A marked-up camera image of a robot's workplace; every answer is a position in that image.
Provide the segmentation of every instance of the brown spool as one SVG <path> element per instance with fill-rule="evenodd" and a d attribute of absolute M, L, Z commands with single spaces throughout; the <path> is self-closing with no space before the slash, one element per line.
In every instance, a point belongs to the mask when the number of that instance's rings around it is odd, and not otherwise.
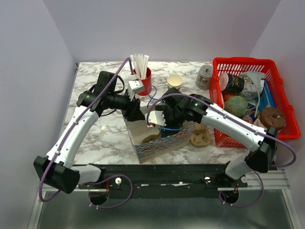
<path fill-rule="evenodd" d="M 282 130 L 286 126 L 285 114 L 277 108 L 265 108 L 259 114 L 259 119 L 267 129 L 273 126 L 277 130 Z"/>

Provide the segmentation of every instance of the tan toy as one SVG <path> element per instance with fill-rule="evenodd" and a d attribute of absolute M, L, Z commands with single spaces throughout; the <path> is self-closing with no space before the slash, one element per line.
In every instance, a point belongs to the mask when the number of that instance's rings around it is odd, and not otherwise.
<path fill-rule="evenodd" d="M 211 143 L 210 132 L 203 124 L 195 123 L 191 143 L 194 147 L 205 147 Z"/>

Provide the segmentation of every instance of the red object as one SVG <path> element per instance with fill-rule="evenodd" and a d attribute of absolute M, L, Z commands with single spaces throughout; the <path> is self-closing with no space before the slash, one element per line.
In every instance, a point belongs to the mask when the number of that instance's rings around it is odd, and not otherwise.
<path fill-rule="evenodd" d="M 239 75 L 246 71 L 257 71 L 266 74 L 277 108 L 280 109 L 286 117 L 286 127 L 279 133 L 279 139 L 282 141 L 298 139 L 301 136 L 300 128 L 295 118 L 294 108 L 289 104 L 284 88 L 283 79 L 276 68 L 276 64 L 272 60 L 255 59 L 251 57 L 217 57 L 213 60 L 213 75 L 210 84 L 210 98 L 224 108 L 221 99 L 221 91 L 219 87 L 219 76 L 221 73 L 229 73 Z M 225 133 L 214 130 L 215 144 L 217 147 L 244 148 L 244 146 L 234 138 Z"/>
<path fill-rule="evenodd" d="M 138 95 L 147 96 L 150 92 L 152 92 L 152 87 L 150 87 L 152 85 L 152 71 L 149 68 L 147 68 L 147 71 L 146 71 L 146 79 L 141 80 L 141 81 L 145 87 L 145 91 L 138 93 Z"/>

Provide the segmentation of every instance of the red cup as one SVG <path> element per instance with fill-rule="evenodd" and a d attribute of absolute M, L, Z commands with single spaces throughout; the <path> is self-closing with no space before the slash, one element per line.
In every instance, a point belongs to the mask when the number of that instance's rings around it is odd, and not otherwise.
<path fill-rule="evenodd" d="M 152 92 L 152 87 L 150 87 L 152 85 L 152 71 L 149 68 L 147 68 L 147 71 L 146 71 L 146 79 L 141 80 L 141 81 L 145 87 L 145 91 L 138 93 L 138 95 L 147 96 L 150 92 Z"/>

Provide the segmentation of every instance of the gray floor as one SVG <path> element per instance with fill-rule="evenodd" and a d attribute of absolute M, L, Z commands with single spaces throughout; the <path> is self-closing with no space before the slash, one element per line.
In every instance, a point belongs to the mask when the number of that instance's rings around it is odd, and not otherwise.
<path fill-rule="evenodd" d="M 239 204 L 260 191 L 244 191 Z M 218 199 L 131 199 L 115 209 L 89 207 L 86 192 L 59 194 L 45 203 L 40 229 L 292 229 L 280 190 L 266 191 L 250 208 L 231 208 Z M 109 205 L 118 203 L 108 200 Z"/>

